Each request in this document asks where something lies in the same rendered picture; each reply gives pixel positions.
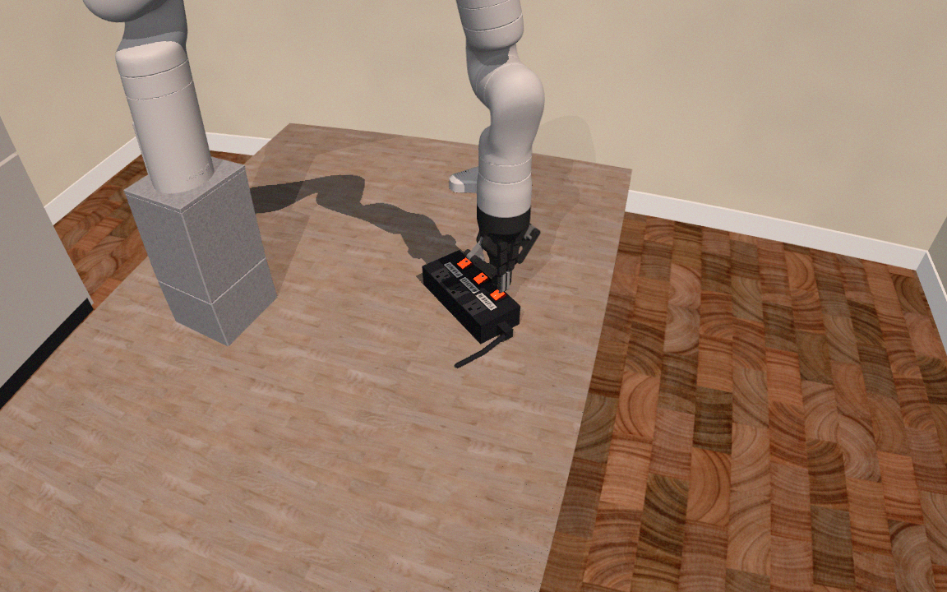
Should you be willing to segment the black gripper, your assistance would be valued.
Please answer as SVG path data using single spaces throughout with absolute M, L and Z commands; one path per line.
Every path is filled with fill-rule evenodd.
M 482 212 L 477 205 L 477 244 L 473 250 L 465 250 L 464 257 L 492 277 L 492 285 L 501 293 L 510 289 L 516 263 L 521 265 L 540 236 L 540 229 L 529 223 L 530 212 L 531 206 L 520 216 L 502 218 Z M 522 250 L 519 254 L 520 244 Z M 484 261 L 483 250 L 487 252 L 490 263 Z

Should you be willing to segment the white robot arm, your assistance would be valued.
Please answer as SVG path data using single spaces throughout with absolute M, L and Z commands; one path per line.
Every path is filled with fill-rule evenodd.
M 189 68 L 184 2 L 155 1 L 83 3 L 105 21 L 125 22 L 115 60 L 148 178 L 158 192 L 186 192 L 215 170 Z M 521 1 L 457 0 L 457 7 L 471 89 L 490 125 L 478 139 L 478 166 L 453 173 L 450 190 L 476 192 L 490 216 L 520 216 L 531 206 L 531 145 L 545 102 L 540 77 L 516 53 Z

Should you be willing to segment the black power strip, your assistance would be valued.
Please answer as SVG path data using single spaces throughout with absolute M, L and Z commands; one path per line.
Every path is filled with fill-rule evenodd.
M 451 252 L 422 267 L 426 288 L 480 344 L 500 335 L 482 351 L 458 361 L 456 368 L 514 337 L 512 327 L 520 324 L 521 306 L 505 291 L 497 291 L 490 277 L 464 257 L 463 252 Z

